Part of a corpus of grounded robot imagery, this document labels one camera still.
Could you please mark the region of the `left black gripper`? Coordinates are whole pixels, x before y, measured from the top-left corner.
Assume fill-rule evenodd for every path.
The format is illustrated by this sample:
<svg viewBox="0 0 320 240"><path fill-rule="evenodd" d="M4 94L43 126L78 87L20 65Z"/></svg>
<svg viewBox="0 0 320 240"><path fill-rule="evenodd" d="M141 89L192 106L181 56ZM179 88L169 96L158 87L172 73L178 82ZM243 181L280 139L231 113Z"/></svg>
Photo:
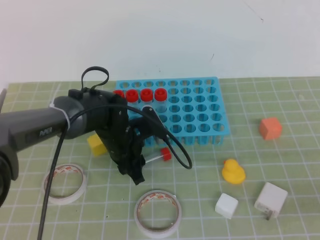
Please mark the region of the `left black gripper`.
<svg viewBox="0 0 320 240"><path fill-rule="evenodd" d="M125 98L112 93L107 102L111 104L107 108L109 117L106 126L98 129L96 133L106 146L111 159L118 165L122 175L128 175L135 185L145 181L142 169L146 164L142 155L144 140L137 129L133 129L129 123Z"/></svg>

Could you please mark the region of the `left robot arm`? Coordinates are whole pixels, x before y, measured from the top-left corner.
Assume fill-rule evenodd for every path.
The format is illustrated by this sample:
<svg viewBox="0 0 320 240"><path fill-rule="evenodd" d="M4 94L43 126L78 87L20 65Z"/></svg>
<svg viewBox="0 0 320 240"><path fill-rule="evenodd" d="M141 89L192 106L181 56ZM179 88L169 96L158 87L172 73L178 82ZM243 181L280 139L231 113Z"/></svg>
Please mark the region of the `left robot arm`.
<svg viewBox="0 0 320 240"><path fill-rule="evenodd" d="M53 107L7 112L0 115L0 201L8 195L11 181L19 175L17 153L67 129L70 140L95 131L122 175L138 185L144 182L142 144L130 126L127 101L102 90L55 98Z"/></svg>

